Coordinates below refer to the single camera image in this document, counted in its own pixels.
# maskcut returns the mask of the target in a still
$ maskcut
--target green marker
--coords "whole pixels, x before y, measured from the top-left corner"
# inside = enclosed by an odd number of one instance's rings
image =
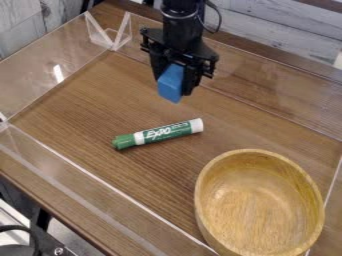
[[[150,144],[158,141],[169,140],[173,138],[182,137],[198,132],[204,132],[205,126],[201,118],[171,124],[155,129],[150,129],[134,134],[126,134],[117,136],[113,141],[113,145],[118,150],[130,148],[133,146],[139,146]]]

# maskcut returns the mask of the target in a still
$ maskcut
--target wooden table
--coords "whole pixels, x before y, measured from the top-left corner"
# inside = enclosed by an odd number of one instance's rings
[[[111,22],[109,15],[114,13],[123,15],[110,4],[94,10],[102,24]],[[205,81],[178,105],[158,96],[147,65],[106,52],[12,119],[17,127],[98,180],[90,181],[69,164],[57,166],[53,156],[38,157],[38,145],[29,156],[70,193],[3,153],[0,174],[109,255],[161,254],[159,249],[178,239],[167,232],[181,232],[182,241],[192,238],[196,244],[205,243],[194,218],[194,186],[206,163],[229,150],[261,148],[281,153],[306,169],[324,197],[329,194],[342,155],[340,85],[225,47],[216,45],[224,56],[217,80]],[[198,117],[206,125],[202,134],[122,152],[111,148],[117,135]],[[149,208],[143,215],[122,197],[109,193],[105,185]],[[328,204],[326,228],[310,254],[314,256],[342,252],[341,190],[342,174]],[[149,239],[158,241],[158,248],[137,243],[121,226],[131,223],[137,228],[147,213],[157,218],[158,228],[155,234],[149,231]],[[159,225],[161,218],[171,223],[173,231]],[[146,219],[142,233],[154,224],[151,217]],[[166,255],[182,255],[181,247]],[[204,253],[194,249],[197,254],[189,255],[212,255],[204,248]]]

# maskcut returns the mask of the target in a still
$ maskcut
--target wooden tabletop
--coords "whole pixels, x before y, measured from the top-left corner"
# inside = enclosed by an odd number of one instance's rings
[[[322,88],[328,84],[301,72],[293,75]],[[221,78],[220,86],[236,82],[229,77]],[[280,105],[285,97],[273,95],[270,108],[284,111]],[[197,88],[181,104],[171,104],[158,96],[151,68],[107,52],[12,123],[204,241],[194,218],[194,186],[204,166],[224,152],[260,148],[288,156],[312,175],[324,197],[329,193],[342,144],[334,136],[306,128],[285,114],[288,118],[238,101],[212,84]],[[122,152],[111,147],[117,135],[198,117],[205,121],[202,134]],[[83,191],[85,198],[93,202],[89,208],[19,164],[11,163],[2,174],[107,254],[153,255],[109,225],[106,216],[90,210],[98,207],[107,209],[109,216],[119,215],[117,203],[98,182],[90,185],[78,172],[59,172],[46,158],[39,164],[57,179],[66,178],[70,189]],[[337,186],[342,187],[341,183],[342,177],[338,177]],[[337,225],[336,215],[341,209],[338,200],[333,200],[328,226],[312,255],[341,255],[342,226]]]

